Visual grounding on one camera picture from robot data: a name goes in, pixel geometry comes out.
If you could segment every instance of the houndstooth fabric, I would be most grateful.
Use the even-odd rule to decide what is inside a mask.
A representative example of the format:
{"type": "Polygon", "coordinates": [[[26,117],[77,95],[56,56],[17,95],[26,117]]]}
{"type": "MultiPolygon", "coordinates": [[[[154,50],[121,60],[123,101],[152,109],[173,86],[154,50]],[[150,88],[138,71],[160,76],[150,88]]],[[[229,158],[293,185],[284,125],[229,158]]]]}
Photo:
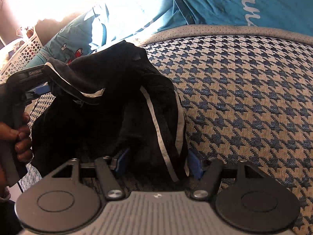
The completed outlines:
{"type": "MultiPolygon", "coordinates": [[[[313,47],[269,37],[204,36],[144,48],[177,87],[190,148],[228,163],[248,159],[275,177],[300,200],[294,231],[312,234],[313,47]]],[[[52,100],[51,94],[39,99],[32,123],[52,100]]],[[[34,168],[27,177],[33,175],[40,178],[34,168]]],[[[32,184],[27,177],[23,188],[32,184]]],[[[233,182],[224,180],[222,187],[233,182]]]]}

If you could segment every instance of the round black disc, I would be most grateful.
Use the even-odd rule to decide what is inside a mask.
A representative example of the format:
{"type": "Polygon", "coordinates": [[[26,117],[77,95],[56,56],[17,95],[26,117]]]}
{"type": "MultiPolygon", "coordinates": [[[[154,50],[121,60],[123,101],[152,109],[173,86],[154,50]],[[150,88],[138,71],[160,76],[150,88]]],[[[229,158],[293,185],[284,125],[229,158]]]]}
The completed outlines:
{"type": "Polygon", "coordinates": [[[246,179],[221,191],[217,213],[230,225],[254,233],[288,228],[299,214],[298,199],[273,179],[246,179]]]}
{"type": "Polygon", "coordinates": [[[35,185],[16,202],[23,226],[40,233],[76,229],[91,220],[99,208],[100,199],[91,188],[68,180],[35,185]]]}

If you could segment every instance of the black cloth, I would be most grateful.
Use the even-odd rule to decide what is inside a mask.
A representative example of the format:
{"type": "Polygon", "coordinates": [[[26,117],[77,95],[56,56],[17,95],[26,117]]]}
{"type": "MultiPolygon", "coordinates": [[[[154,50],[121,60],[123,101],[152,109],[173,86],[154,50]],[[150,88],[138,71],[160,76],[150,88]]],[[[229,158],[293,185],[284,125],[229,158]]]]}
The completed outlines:
{"type": "Polygon", "coordinates": [[[15,214],[13,201],[0,203],[0,235],[16,235],[21,230],[21,224],[15,214]]]}
{"type": "Polygon", "coordinates": [[[43,67],[56,96],[32,127],[32,165],[42,176],[71,158],[84,162],[130,149],[129,168],[186,177],[186,123],[170,79],[146,51],[122,41],[70,65],[43,67]]]}

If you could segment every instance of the black cable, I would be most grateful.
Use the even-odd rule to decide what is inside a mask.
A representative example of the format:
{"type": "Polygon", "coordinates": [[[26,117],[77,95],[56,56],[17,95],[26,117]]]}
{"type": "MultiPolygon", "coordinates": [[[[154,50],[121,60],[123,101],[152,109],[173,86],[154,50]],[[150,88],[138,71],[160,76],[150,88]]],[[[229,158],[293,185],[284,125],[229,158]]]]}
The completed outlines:
{"type": "Polygon", "coordinates": [[[22,189],[21,185],[19,184],[19,182],[18,182],[18,187],[20,188],[21,192],[23,193],[23,189],[22,189]]]}

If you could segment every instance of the cartoon print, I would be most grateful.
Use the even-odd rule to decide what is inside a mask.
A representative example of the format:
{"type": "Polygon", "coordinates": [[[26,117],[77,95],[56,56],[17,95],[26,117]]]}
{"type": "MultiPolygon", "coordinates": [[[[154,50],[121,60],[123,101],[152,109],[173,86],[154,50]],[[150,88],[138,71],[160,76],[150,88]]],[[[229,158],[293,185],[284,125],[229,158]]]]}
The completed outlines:
{"type": "Polygon", "coordinates": [[[64,51],[65,54],[69,55],[69,60],[66,61],[67,65],[69,65],[75,58],[80,57],[82,55],[82,51],[83,51],[82,48],[79,48],[74,53],[73,51],[71,51],[69,48],[66,47],[66,44],[63,44],[61,49],[64,51]]]}

